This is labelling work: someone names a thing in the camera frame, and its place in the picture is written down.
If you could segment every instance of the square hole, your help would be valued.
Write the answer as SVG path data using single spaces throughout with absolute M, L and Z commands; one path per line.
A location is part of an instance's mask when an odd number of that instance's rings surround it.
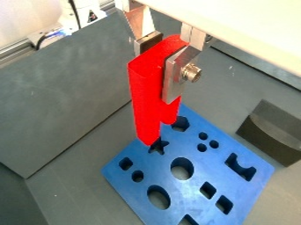
M 223 195 L 216 203 L 217 208 L 221 210 L 224 214 L 229 214 L 233 203 L 232 201 Z
M 120 161 L 120 166 L 121 168 L 126 171 L 130 169 L 130 167 L 133 166 L 133 161 L 129 157 L 125 157 L 121 161 Z
M 217 192 L 216 187 L 209 183 L 205 182 L 203 187 L 200 188 L 200 192 L 204 194 L 204 196 L 211 200 L 213 195 Z

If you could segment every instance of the screw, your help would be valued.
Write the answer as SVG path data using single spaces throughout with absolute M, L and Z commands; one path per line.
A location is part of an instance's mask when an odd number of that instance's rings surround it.
M 181 70 L 184 79 L 191 80 L 196 83 L 201 78 L 203 69 L 197 67 L 193 63 L 189 63 Z

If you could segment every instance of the metal plate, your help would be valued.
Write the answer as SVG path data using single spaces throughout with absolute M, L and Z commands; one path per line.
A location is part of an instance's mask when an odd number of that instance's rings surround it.
M 134 140 L 102 174 L 146 224 L 243 224 L 275 168 L 185 105 L 180 115 L 161 142 Z

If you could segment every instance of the metal bracket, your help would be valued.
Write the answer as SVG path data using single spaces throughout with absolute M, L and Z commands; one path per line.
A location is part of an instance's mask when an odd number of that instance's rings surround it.
M 196 66 L 197 57 L 216 41 L 216 38 L 188 24 L 183 24 L 181 39 L 191 45 L 167 60 L 163 89 L 163 100 L 167 104 L 183 94 L 185 81 L 191 80 L 195 83 L 200 80 L 201 68 Z
M 201 69 L 196 66 L 200 51 L 193 46 L 181 49 L 165 63 L 165 79 L 163 100 L 171 104 L 183 95 L 185 82 L 197 82 L 201 77 Z
M 216 42 L 216 38 L 199 30 L 196 27 L 184 24 L 181 28 L 181 39 L 197 48 L 200 51 L 204 51 L 211 45 Z
M 134 41 L 136 56 L 148 51 L 154 45 L 157 45 L 164 39 L 164 33 L 156 31 Z
M 125 22 L 129 35 L 137 40 L 156 31 L 152 11 L 148 6 L 141 6 L 132 11 L 118 10 Z

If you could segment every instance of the cable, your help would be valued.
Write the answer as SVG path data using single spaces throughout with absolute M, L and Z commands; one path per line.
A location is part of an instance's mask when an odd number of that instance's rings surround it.
M 74 14 L 76 14 L 76 17 L 77 17 L 80 29 L 82 29 L 80 13 L 78 13 L 78 10 L 77 10 L 77 6 L 76 6 L 76 3 L 74 3 L 74 0 L 69 0 L 69 2 L 70 2 L 70 5 L 73 7 L 73 11 L 74 11 Z
M 47 39 L 46 34 L 41 37 L 39 41 L 37 42 L 35 50 L 38 51 L 41 49 L 41 46 L 43 44 L 43 41 Z

